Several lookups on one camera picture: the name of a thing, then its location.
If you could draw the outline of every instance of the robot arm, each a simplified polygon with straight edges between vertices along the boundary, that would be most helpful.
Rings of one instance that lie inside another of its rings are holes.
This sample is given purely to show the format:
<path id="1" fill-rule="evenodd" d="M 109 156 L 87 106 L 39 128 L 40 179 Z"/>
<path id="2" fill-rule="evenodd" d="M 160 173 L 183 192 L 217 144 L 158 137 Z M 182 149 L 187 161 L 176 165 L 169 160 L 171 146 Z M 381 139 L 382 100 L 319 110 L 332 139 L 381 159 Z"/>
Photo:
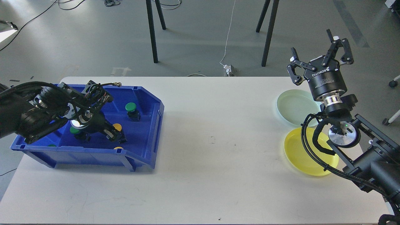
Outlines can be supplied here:
<path id="1" fill-rule="evenodd" d="M 89 81 L 82 92 L 68 85 L 27 82 L 12 88 L 0 85 L 0 138 L 11 133 L 25 137 L 30 144 L 63 127 L 68 121 L 88 133 L 101 132 L 110 141 L 124 141 L 100 111 L 113 97 L 105 85 Z"/>
<path id="2" fill-rule="evenodd" d="M 380 224 L 385 224 L 386 221 L 400 222 L 400 146 L 362 116 L 355 115 L 355 118 L 351 116 L 350 112 L 357 103 L 357 98 L 354 94 L 344 96 L 347 87 L 340 73 L 341 65 L 354 62 L 350 45 L 347 39 L 332 37 L 330 30 L 327 32 L 331 45 L 325 56 L 317 57 L 306 64 L 298 60 L 297 52 L 292 48 L 293 57 L 287 66 L 292 82 L 300 85 L 306 80 L 314 100 L 322 102 L 321 112 L 308 115 L 302 124 L 301 139 L 304 149 L 325 170 L 353 181 L 365 192 L 375 190 L 385 196 L 392 206 L 394 216 L 383 215 Z M 335 60 L 340 47 L 344 48 L 344 55 L 341 57 L 342 63 Z M 296 67 L 305 69 L 303 76 L 295 73 Z M 325 163 L 311 149 L 306 136 L 306 128 L 312 119 L 318 120 L 312 143 L 323 153 L 338 154 L 346 163 L 343 171 Z M 328 132 L 327 143 L 332 150 L 323 148 L 318 143 L 319 134 L 328 124 L 332 126 Z M 357 159 L 352 160 L 340 148 L 350 148 L 358 144 L 361 132 L 371 138 L 369 142 L 371 146 Z"/>

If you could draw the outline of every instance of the caster wheel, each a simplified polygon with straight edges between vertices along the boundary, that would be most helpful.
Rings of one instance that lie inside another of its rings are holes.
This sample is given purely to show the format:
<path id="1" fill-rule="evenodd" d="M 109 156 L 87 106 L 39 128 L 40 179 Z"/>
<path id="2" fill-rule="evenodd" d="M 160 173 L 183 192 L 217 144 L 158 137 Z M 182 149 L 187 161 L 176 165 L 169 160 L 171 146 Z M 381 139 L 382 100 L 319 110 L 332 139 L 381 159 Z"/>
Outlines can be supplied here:
<path id="1" fill-rule="evenodd" d="M 389 123 L 389 120 L 387 119 L 387 118 L 385 118 L 383 121 L 382 121 L 382 123 L 384 124 L 384 125 L 386 125 L 386 126 L 388 126 L 390 123 Z"/>
<path id="2" fill-rule="evenodd" d="M 398 85 L 398 82 L 397 82 L 397 81 L 392 80 L 392 81 L 389 82 L 389 87 L 391 87 L 391 88 L 394 88 L 394 87 L 396 87 L 397 85 Z"/>

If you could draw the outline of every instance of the table leg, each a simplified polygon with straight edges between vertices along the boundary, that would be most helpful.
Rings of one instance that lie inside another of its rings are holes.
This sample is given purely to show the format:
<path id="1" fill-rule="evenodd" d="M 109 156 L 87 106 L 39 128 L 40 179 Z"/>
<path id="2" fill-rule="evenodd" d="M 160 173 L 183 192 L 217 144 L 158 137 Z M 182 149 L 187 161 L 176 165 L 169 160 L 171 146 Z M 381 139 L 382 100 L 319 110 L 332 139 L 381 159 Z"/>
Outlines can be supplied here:
<path id="1" fill-rule="evenodd" d="M 151 7 L 151 0 L 146 0 L 146 7 L 147 7 L 147 17 L 149 20 L 150 40 L 151 40 L 151 47 L 152 47 L 152 51 L 153 51 L 153 60 L 154 60 L 154 63 L 158 63 L 156 35 L 154 33 L 154 21 L 153 21 L 153 10 Z"/>
<path id="2" fill-rule="evenodd" d="M 160 17 L 161 27 L 162 27 L 163 30 L 165 30 L 167 28 L 165 26 L 164 16 L 162 15 L 162 9 L 161 9 L 160 0 L 154 0 L 154 1 L 156 2 L 158 16 Z"/>
<path id="3" fill-rule="evenodd" d="M 262 8 L 260 19 L 258 20 L 258 24 L 257 24 L 257 29 L 256 29 L 257 33 L 260 32 L 262 22 L 264 21 L 265 14 L 267 13 L 267 10 L 268 10 L 268 6 L 270 5 L 270 1 L 271 0 L 265 0 L 264 7 Z"/>
<path id="4" fill-rule="evenodd" d="M 261 61 L 262 67 L 265 67 L 265 65 L 267 63 L 268 51 L 270 50 L 272 32 L 274 30 L 274 24 L 275 24 L 275 18 L 276 18 L 276 11 L 278 10 L 278 4 L 279 4 L 279 0 L 274 0 L 274 2 L 272 3 L 270 24 L 268 26 L 267 39 L 265 41 L 264 53 L 262 55 L 262 61 Z"/>

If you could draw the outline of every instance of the translucent plate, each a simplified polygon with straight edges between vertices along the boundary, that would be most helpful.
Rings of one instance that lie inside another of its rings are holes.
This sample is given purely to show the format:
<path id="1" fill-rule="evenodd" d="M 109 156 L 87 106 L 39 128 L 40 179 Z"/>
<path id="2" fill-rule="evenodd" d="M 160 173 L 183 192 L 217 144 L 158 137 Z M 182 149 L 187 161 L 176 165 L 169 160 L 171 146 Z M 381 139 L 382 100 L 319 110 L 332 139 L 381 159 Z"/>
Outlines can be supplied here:
<path id="1" fill-rule="evenodd" d="M 276 106 L 279 114 L 296 127 L 300 127 L 308 114 L 320 111 L 319 103 L 312 99 L 311 94 L 298 89 L 287 90 L 280 94 Z M 312 120 L 309 124 L 310 127 L 316 125 L 316 120 Z"/>

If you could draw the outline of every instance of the blue plastic bin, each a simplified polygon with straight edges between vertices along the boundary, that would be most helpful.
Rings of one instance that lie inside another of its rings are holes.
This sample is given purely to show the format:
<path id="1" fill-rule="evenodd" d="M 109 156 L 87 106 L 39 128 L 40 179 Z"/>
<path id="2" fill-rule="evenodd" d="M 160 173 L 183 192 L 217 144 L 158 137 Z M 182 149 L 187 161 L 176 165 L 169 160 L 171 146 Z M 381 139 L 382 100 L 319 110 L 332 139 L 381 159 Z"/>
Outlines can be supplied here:
<path id="1" fill-rule="evenodd" d="M 84 85 L 78 84 L 70 86 L 78 91 L 84 88 Z M 114 97 L 114 101 L 105 104 L 102 111 L 111 124 L 122 125 L 127 142 L 110 142 L 104 135 L 94 133 L 89 143 L 81 143 L 69 132 L 71 124 L 68 122 L 29 145 L 24 142 L 24 137 L 18 135 L 10 148 L 22 151 L 49 168 L 54 168 L 56 164 L 92 164 L 125 166 L 130 171 L 141 166 L 154 169 L 164 113 L 163 103 L 140 86 L 105 86 L 105 89 Z M 129 102 L 136 103 L 141 115 L 139 122 L 133 122 L 127 116 L 125 105 Z"/>

